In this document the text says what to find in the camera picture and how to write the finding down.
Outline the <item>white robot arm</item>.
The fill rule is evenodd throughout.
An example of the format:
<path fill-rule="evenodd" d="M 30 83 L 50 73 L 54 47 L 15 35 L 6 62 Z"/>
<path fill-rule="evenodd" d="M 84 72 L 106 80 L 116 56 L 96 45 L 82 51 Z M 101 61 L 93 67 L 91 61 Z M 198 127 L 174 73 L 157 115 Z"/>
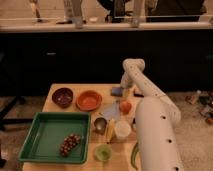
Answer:
<path fill-rule="evenodd" d="M 179 108 L 144 75 L 143 59 L 125 59 L 123 69 L 121 87 L 136 85 L 143 94 L 135 109 L 142 171 L 184 171 L 173 131 L 181 120 Z"/>

